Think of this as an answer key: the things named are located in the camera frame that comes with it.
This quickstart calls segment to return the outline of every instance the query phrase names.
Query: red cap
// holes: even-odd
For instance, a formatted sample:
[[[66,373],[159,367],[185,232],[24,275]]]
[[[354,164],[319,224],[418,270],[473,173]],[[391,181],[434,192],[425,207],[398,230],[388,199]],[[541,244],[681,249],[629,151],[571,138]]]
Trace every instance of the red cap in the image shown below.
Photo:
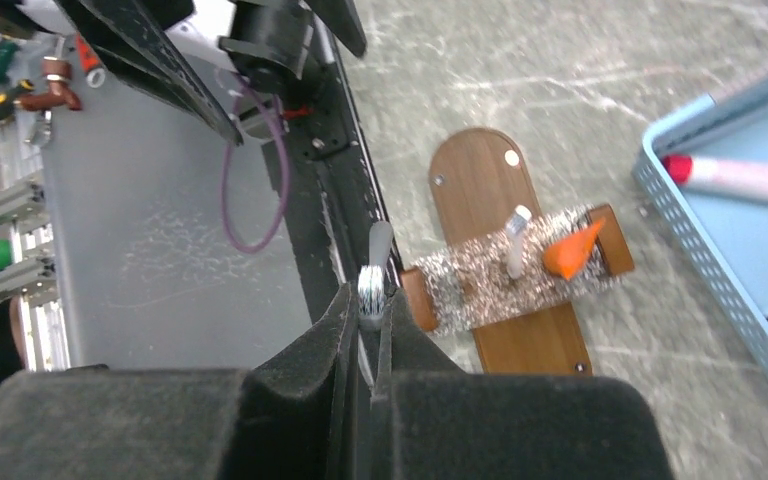
[[[664,168],[676,185],[684,185],[693,171],[693,158],[689,155],[667,155],[664,158]]]

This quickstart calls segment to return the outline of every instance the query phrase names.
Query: glittery fabric band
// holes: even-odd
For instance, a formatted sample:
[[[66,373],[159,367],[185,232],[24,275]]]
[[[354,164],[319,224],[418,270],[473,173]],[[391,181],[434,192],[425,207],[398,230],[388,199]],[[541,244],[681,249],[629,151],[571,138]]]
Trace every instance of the glittery fabric band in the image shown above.
[[[439,326],[433,334],[471,330],[597,293],[619,282],[608,275],[598,247],[571,281],[549,274],[543,251],[589,225],[589,206],[534,218],[523,241],[525,274],[512,280],[506,261],[510,241],[504,231],[448,247],[414,262],[425,274]]]

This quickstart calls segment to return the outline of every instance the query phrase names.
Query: table surface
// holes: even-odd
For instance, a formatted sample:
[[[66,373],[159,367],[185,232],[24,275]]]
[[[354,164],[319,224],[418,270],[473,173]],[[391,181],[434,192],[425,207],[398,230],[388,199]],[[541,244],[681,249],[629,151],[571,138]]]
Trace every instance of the table surface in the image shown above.
[[[637,261],[576,302],[596,374],[643,393],[677,478],[768,478],[768,382],[630,175],[647,125],[768,59],[768,0],[356,3],[347,70],[406,264],[444,245],[437,146],[506,132],[547,211],[610,202]],[[469,333],[442,345],[478,365]]]

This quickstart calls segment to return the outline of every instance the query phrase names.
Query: toothbrush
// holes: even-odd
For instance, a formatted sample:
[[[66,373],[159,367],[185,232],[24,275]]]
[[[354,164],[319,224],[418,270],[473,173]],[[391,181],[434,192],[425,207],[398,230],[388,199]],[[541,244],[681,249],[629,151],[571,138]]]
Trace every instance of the toothbrush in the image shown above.
[[[522,263],[522,242],[530,221],[531,210],[523,205],[517,205],[514,214],[505,223],[505,235],[511,242],[511,248],[508,251],[508,275],[514,280],[521,277],[525,271],[525,265]]]
[[[767,162],[674,154],[664,168],[682,188],[768,203]]]
[[[360,326],[365,330],[378,330],[381,327],[387,300],[384,267],[390,258],[392,243],[393,227],[388,222],[376,222],[369,229],[369,265],[363,266],[358,276]]]

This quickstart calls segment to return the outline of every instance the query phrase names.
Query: perforated plastic basket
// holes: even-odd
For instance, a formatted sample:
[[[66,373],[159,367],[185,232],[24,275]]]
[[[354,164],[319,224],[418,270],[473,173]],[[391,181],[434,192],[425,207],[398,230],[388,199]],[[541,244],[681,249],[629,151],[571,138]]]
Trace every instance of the perforated plastic basket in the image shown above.
[[[633,171],[768,376],[768,206],[680,191],[679,152],[768,161],[768,68],[652,124]]]

